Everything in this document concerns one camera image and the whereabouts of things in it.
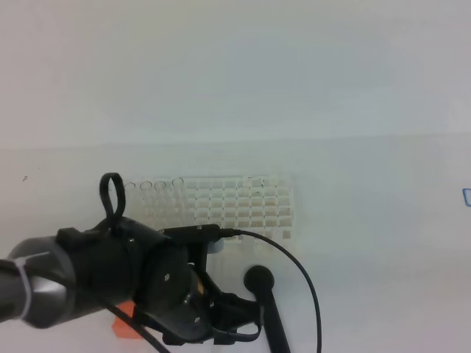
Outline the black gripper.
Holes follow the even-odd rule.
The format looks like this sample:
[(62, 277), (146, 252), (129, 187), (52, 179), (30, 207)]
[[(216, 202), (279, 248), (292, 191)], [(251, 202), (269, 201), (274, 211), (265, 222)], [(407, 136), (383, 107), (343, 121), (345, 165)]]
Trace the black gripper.
[[(181, 346), (213, 340), (216, 345), (252, 342), (260, 336), (238, 332), (261, 326), (261, 305), (223, 292), (206, 271), (206, 245), (186, 246), (142, 224), (130, 224), (139, 246), (134, 319), (162, 333), (164, 343)], [(222, 239), (237, 235), (222, 229)]]

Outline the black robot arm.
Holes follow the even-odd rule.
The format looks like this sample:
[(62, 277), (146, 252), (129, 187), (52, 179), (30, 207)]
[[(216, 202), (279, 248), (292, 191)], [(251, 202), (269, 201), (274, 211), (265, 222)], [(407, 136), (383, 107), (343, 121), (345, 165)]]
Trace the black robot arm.
[[(254, 341), (241, 328), (263, 326), (262, 306), (221, 291), (206, 271), (225, 235), (215, 224), (155, 230), (123, 218), (24, 240), (1, 262), (1, 319), (46, 329), (109, 309), (140, 333), (158, 331), (158, 349)], [(131, 314), (119, 312), (126, 302)]]

